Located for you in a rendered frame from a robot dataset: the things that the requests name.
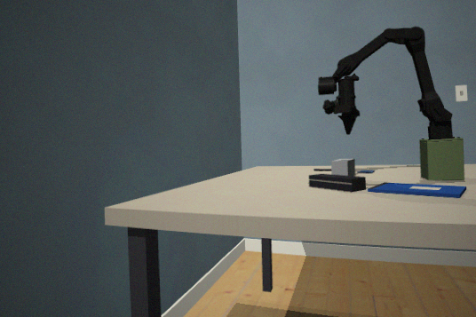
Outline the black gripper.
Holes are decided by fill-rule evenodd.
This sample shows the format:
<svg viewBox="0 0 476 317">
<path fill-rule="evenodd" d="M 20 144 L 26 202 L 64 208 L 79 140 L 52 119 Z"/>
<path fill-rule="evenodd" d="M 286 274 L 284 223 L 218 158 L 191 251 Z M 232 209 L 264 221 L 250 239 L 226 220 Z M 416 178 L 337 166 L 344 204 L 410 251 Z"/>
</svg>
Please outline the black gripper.
<svg viewBox="0 0 476 317">
<path fill-rule="evenodd" d="M 344 126 L 345 126 L 345 132 L 347 135 L 351 133 L 351 130 L 353 128 L 353 124 L 356 120 L 357 116 L 360 116 L 360 111 L 356 110 L 355 106 L 355 99 L 356 96 L 354 95 L 353 91 L 346 91 L 346 92 L 340 92 L 337 96 L 339 99 L 339 104 L 340 105 L 351 105 L 351 106 L 335 106 L 334 107 L 334 114 L 341 114 L 338 117 L 343 121 Z M 355 111 L 355 113 L 353 112 Z M 357 112 L 357 114 L 356 114 Z M 354 119 L 355 118 L 355 119 Z"/>
</svg>

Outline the blue notebook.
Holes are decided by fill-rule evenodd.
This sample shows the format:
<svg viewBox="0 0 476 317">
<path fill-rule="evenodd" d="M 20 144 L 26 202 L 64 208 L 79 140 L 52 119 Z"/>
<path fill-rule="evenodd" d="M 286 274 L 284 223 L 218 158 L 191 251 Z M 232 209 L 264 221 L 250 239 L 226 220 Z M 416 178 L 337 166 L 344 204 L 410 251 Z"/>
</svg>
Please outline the blue notebook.
<svg viewBox="0 0 476 317">
<path fill-rule="evenodd" d="M 452 198 L 460 198 L 465 190 L 466 186 L 439 186 L 402 183 L 382 183 L 380 185 L 368 188 L 368 192 L 376 193 L 413 194 Z"/>
</svg>

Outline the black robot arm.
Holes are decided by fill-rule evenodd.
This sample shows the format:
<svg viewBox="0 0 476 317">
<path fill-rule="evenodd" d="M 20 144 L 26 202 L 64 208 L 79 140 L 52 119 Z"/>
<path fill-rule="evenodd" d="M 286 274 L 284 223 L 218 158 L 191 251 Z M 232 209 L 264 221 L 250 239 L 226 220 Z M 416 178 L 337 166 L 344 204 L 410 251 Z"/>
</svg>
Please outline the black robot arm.
<svg viewBox="0 0 476 317">
<path fill-rule="evenodd" d="M 417 102 L 423 115 L 429 117 L 429 139 L 453 139 L 452 114 L 444 108 L 439 95 L 434 90 L 432 76 L 424 52 L 424 30 L 420 27 L 388 28 L 356 53 L 341 59 L 337 63 L 337 70 L 333 74 L 334 77 L 319 77 L 319 95 L 334 94 L 334 91 L 337 91 L 337 83 L 338 93 L 346 91 L 354 92 L 354 81 L 359 81 L 359 77 L 356 74 L 352 76 L 348 75 L 350 75 L 364 59 L 389 42 L 405 44 L 413 58 L 422 92 L 422 98 Z M 341 75 L 340 78 L 336 77 L 338 75 Z M 341 79 L 343 76 L 345 78 Z M 435 120 L 432 117 L 435 117 Z"/>
</svg>

